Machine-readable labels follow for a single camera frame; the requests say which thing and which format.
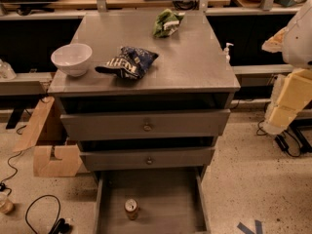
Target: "white bowl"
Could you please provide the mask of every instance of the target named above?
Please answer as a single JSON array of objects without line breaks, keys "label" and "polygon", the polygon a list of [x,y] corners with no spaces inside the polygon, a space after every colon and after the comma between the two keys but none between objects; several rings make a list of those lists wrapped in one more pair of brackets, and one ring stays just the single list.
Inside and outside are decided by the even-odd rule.
[{"label": "white bowl", "polygon": [[51,55],[52,63],[63,73],[70,76],[84,75],[91,63],[92,49],[81,43],[64,45]]}]

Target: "gray countertop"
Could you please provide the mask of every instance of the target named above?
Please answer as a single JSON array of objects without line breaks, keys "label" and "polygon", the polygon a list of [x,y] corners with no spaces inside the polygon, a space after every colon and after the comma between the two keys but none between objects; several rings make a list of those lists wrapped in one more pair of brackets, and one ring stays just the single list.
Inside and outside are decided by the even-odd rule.
[{"label": "gray countertop", "polygon": [[[153,37],[152,29],[161,11],[87,13],[72,42],[92,47],[92,66],[77,78],[58,71],[49,93],[135,95],[239,90],[232,67],[226,62],[206,16],[199,11],[186,12],[176,33],[158,39]],[[138,81],[99,74],[94,70],[102,62],[118,56],[122,46],[143,48],[159,57]]]}]

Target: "drawer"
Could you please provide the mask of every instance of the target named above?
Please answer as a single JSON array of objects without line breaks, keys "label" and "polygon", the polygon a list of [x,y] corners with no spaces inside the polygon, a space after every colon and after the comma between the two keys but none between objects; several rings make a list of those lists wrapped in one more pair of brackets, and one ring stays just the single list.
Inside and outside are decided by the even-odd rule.
[{"label": "drawer", "polygon": [[[138,204],[135,220],[124,210],[128,199]],[[94,233],[211,233],[196,169],[101,172]]]},{"label": "drawer", "polygon": [[116,150],[81,152],[89,171],[152,169],[170,167],[205,167],[214,155],[213,147],[164,148],[150,150]]},{"label": "drawer", "polygon": [[184,110],[61,115],[72,140],[212,137],[223,133],[230,111]]}]

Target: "concrete floor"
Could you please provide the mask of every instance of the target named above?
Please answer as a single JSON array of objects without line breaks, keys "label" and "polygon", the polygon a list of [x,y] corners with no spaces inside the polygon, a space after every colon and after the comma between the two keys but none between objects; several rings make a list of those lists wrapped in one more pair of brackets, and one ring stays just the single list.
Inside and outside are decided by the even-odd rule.
[{"label": "concrete floor", "polygon": [[[14,130],[6,130],[9,113],[0,111],[0,181],[14,172],[7,161],[20,137],[16,129],[28,120],[25,114]],[[240,104],[218,139],[202,182],[213,234],[312,233],[312,155],[291,158],[272,136],[258,136],[257,124],[263,117],[263,105]],[[312,142],[311,130],[307,135]],[[290,137],[287,141],[295,152],[295,142]],[[6,185],[13,190],[10,199],[16,208],[0,214],[0,233],[33,233],[25,213],[35,199],[46,194],[59,198],[60,217],[73,226],[71,233],[92,233],[97,197],[92,175],[35,177],[32,159],[33,148],[11,160],[19,171]],[[57,201],[45,198],[31,208],[28,222],[38,233],[48,233],[57,213]],[[246,229],[240,230],[239,224]]]}]

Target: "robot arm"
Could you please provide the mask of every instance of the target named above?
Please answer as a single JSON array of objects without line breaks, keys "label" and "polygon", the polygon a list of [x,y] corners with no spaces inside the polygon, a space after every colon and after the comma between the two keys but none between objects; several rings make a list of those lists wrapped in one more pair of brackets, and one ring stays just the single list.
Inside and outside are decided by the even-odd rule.
[{"label": "robot arm", "polygon": [[265,114],[264,131],[278,135],[312,99],[312,0],[262,48],[281,51],[284,61],[296,68],[286,78],[278,77]]}]

